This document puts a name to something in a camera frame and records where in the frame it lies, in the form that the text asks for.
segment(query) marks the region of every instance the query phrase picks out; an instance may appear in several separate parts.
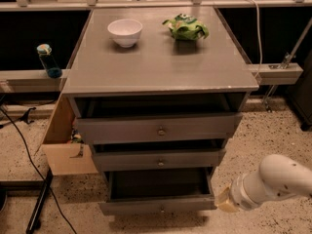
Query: drawer handle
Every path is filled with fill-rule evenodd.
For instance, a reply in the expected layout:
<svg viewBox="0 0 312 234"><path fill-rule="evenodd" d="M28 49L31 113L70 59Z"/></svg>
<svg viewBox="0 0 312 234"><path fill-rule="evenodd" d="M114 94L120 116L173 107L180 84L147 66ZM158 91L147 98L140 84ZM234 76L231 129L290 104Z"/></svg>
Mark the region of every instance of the drawer handle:
<svg viewBox="0 0 312 234"><path fill-rule="evenodd" d="M157 132L158 136L162 137L166 134L166 131L163 129L162 126L159 127L158 132Z"/></svg>
<svg viewBox="0 0 312 234"><path fill-rule="evenodd" d="M164 162L164 160L159 159L159 160L158 160L158 166L160 166L160 167L165 166L165 162Z"/></svg>

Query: concrete floor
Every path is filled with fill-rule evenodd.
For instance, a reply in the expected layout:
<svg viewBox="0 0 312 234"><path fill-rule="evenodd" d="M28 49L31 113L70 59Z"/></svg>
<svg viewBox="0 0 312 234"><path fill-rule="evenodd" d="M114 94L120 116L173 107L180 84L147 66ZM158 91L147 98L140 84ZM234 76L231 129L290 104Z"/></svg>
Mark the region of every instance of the concrete floor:
<svg viewBox="0 0 312 234"><path fill-rule="evenodd" d="M303 132L300 122L282 98L271 101L267 113L259 99L250 99L243 120L226 146L227 153L216 169L212 184L214 195L241 173L256 169L268 154L280 153L312 168L312 133ZM45 175L45 155L38 151L48 119L36 119L31 125L18 122L31 156ZM0 181L40 179L31 167L23 142L13 126L0 130ZM100 175L54 176L52 187L59 205L77 233L312 233L312 200L290 199L263 204L251 212L227 214L220 210L199 213L104 216L98 202L106 198ZM36 197L9 197L0 213L0 233L25 233ZM36 233L72 233L49 196L41 213Z"/></svg>

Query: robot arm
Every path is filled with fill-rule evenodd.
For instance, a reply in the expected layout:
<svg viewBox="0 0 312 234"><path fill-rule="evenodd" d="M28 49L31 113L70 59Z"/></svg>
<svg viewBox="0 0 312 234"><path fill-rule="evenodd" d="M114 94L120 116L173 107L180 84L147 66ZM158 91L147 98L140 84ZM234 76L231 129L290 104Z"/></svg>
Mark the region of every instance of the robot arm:
<svg viewBox="0 0 312 234"><path fill-rule="evenodd" d="M255 172L234 179L215 204L225 212L235 213L294 196L312 198L312 171L288 157L273 154L266 156Z"/></svg>

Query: green bag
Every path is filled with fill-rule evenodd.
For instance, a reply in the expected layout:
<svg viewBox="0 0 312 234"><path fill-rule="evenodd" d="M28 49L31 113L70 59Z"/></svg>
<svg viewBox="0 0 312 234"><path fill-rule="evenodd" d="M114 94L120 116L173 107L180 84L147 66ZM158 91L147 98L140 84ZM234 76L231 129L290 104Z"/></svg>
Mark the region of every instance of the green bag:
<svg viewBox="0 0 312 234"><path fill-rule="evenodd" d="M186 14L179 14L174 19L166 19L163 25L167 25L172 36L176 40L198 40L209 36L207 27L199 20Z"/></svg>

